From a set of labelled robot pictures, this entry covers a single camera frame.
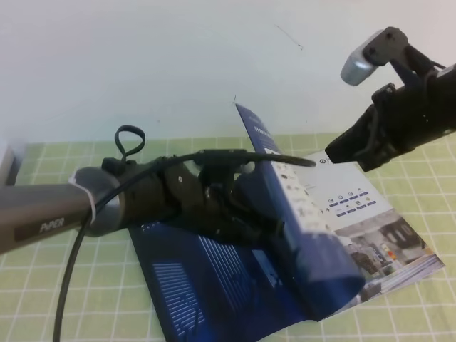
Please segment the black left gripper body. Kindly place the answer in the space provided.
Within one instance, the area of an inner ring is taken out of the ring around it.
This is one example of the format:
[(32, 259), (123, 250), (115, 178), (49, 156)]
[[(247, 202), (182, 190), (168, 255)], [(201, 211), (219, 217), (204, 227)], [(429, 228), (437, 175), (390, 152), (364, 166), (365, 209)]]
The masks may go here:
[[(245, 156), (248, 161), (263, 162), (265, 156)], [(199, 173), (198, 187), (184, 195), (180, 225), (196, 235), (220, 244), (249, 248), (263, 247), (284, 235), (284, 223), (271, 218), (237, 199), (235, 177), (208, 178)]]

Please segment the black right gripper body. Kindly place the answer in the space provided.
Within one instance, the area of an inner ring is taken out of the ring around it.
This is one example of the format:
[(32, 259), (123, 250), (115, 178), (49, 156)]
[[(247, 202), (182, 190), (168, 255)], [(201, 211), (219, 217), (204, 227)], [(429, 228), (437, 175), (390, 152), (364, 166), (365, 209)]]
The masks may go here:
[(426, 103), (426, 86), (421, 83), (397, 89), (389, 83), (371, 100), (364, 114), (326, 147), (332, 163), (355, 162), (368, 172), (412, 150), (399, 141), (399, 129), (410, 123), (411, 109)]

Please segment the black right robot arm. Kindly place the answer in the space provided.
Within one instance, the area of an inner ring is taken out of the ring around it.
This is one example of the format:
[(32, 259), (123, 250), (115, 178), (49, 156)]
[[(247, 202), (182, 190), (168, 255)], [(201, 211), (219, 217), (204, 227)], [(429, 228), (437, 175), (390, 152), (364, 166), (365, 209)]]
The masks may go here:
[(416, 85), (392, 83), (346, 132), (328, 144), (333, 163), (357, 162), (374, 170), (417, 147), (455, 132), (455, 66), (431, 71)]

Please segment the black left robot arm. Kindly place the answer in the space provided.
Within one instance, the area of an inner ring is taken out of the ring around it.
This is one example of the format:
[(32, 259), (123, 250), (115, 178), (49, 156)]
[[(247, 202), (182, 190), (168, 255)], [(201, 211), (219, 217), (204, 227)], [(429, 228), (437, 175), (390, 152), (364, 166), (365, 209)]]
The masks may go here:
[(242, 204), (233, 190), (235, 167), (208, 167), (193, 175), (182, 157), (128, 162), (115, 176), (97, 167), (72, 181), (1, 188), (1, 252), (72, 228), (100, 237), (153, 222), (169, 224), (221, 244), (257, 248), (282, 223)]

